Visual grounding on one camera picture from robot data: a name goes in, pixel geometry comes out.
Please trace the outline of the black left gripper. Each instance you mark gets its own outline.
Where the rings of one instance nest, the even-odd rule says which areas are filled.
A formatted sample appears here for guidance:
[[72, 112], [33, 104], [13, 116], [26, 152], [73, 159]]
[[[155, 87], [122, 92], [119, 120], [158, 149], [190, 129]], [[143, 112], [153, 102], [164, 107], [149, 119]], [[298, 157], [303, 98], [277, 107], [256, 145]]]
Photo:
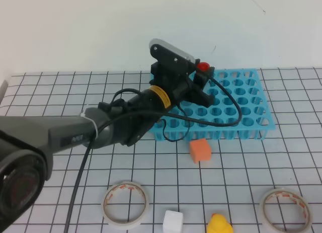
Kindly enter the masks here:
[[149, 89], [160, 98], [164, 108], [171, 108], [183, 100], [206, 108], [214, 104], [214, 96], [200, 89], [213, 78], [214, 67], [211, 66], [206, 72], [196, 69], [193, 82], [199, 88], [192, 88], [187, 76], [171, 71], [159, 62], [151, 65], [150, 72], [153, 79], [149, 82]]

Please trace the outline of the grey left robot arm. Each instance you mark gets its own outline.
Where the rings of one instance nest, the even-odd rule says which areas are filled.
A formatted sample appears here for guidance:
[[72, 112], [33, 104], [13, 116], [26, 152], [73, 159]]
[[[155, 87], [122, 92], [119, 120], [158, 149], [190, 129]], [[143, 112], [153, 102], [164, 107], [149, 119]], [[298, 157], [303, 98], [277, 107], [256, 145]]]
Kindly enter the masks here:
[[128, 101], [115, 95], [110, 103], [87, 108], [84, 116], [1, 117], [1, 230], [36, 201], [51, 177], [55, 153], [78, 145], [132, 146], [182, 101], [214, 103], [214, 96], [203, 92], [214, 74], [205, 62], [179, 67], [156, 62], [151, 73], [148, 89], [134, 90]]

